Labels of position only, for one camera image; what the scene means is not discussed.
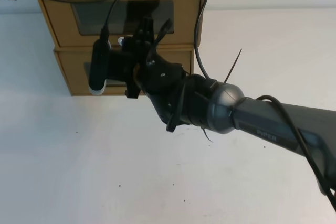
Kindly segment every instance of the tan box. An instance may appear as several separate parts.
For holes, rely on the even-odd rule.
[[[84,63],[90,63],[93,43],[99,39],[113,0],[98,3],[70,4],[39,0],[55,42],[55,55],[73,95],[90,95]],[[193,73],[194,27],[203,0],[119,0],[110,20],[109,40],[118,45],[118,38],[134,33],[143,16],[154,20],[157,35],[168,18],[173,27],[161,41],[158,52],[170,62],[184,65]],[[200,25],[198,44],[201,41]],[[124,94],[125,87],[109,84],[105,94]]]
[[[189,73],[194,71],[194,50],[192,48],[158,49],[167,61],[180,63]],[[91,95],[85,64],[91,63],[92,48],[63,48],[55,50],[55,56],[72,95]],[[124,95],[126,86],[107,82],[104,95]]]

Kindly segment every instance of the robotic arm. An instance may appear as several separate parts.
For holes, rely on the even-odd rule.
[[[97,40],[89,76],[91,92],[101,94],[106,79],[123,81],[128,98],[138,98],[141,90],[147,95],[169,132],[183,124],[220,134],[237,129],[304,155],[273,103],[247,98],[235,85],[189,75],[182,65],[164,60],[156,46],[168,27],[169,22],[155,40],[153,20],[144,18],[133,37],[123,40],[120,51],[112,50],[107,39]],[[336,112],[282,106],[304,137],[324,181],[336,190]]]

